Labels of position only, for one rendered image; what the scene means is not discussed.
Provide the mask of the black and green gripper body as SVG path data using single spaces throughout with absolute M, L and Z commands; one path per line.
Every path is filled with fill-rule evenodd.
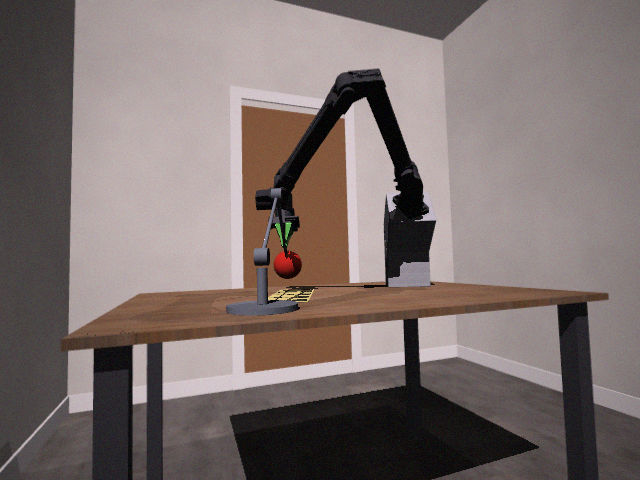
M 293 216 L 292 206 L 290 204 L 285 204 L 285 206 L 282 206 L 282 204 L 280 204 L 280 207 L 281 207 L 281 213 L 282 213 L 284 232 L 286 230 L 286 223 L 292 223 L 293 232 L 298 231 L 298 228 L 300 228 L 299 216 Z M 271 229 L 276 228 L 275 224 L 278 224 L 278 223 L 280 222 L 279 222 L 278 209 L 276 207 L 276 217 L 273 218 Z

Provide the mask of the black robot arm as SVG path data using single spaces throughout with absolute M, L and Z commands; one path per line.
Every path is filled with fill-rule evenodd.
M 354 102 L 366 97 L 394 165 L 393 181 L 398 183 L 395 188 L 401 192 L 392 201 L 408 219 L 429 212 L 423 202 L 418 168 L 411 162 L 385 87 L 380 69 L 348 71 L 337 76 L 321 109 L 274 177 L 274 188 L 283 190 L 282 206 L 292 206 L 295 183 L 339 118 Z

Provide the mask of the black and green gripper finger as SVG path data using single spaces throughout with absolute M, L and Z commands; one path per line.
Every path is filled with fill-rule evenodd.
M 282 241 L 282 234 L 281 234 L 280 223 L 275 224 L 275 227 L 276 227 L 276 230 L 277 230 L 278 236 L 279 236 L 279 238 L 280 238 L 280 240 L 281 240 L 281 245 L 282 245 L 282 248 L 283 248 L 283 241 Z
M 285 243 L 286 243 L 286 248 L 288 246 L 289 240 L 291 238 L 291 236 L 293 235 L 293 227 L 292 227 L 292 223 L 286 223 L 286 230 L 285 230 Z

